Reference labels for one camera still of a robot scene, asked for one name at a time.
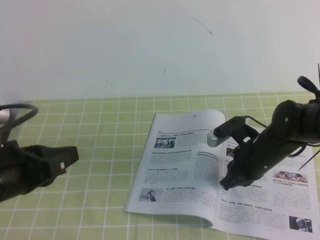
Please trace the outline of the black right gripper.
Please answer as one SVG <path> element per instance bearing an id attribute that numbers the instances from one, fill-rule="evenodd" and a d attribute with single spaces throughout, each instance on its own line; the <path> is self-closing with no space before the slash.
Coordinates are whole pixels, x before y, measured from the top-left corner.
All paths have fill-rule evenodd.
<path id="1" fill-rule="evenodd" d="M 219 182 L 224 190 L 247 187 L 305 145 L 297 140 L 306 112 L 305 104 L 286 100 L 274 110 L 271 123 L 256 138 L 235 149 L 226 176 Z"/>

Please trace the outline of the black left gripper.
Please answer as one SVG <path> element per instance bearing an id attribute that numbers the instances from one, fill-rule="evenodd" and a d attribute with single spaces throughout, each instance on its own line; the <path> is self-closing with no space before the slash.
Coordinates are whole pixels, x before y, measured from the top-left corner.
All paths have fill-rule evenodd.
<path id="1" fill-rule="evenodd" d="M 9 200 L 47 187 L 78 160 L 76 146 L 19 147 L 16 140 L 8 141 L 0 147 L 0 199 Z"/>

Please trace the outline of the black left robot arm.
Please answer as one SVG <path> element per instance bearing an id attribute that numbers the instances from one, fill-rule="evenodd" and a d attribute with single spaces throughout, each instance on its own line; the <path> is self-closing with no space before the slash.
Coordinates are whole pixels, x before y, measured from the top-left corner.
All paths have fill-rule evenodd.
<path id="1" fill-rule="evenodd" d="M 79 160 L 76 146 L 20 147 L 16 140 L 0 148 L 0 201 L 51 185 Z"/>

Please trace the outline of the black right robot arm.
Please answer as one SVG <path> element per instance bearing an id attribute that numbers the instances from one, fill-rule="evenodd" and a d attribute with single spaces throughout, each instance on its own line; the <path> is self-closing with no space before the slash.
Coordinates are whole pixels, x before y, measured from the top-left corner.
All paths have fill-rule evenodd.
<path id="1" fill-rule="evenodd" d="M 285 158 L 320 142 L 320 91 L 304 76 L 297 82 L 315 98 L 308 103 L 281 102 L 262 132 L 246 124 L 246 115 L 235 116 L 214 129 L 218 138 L 231 137 L 238 144 L 219 182 L 226 191 L 251 185 Z"/>

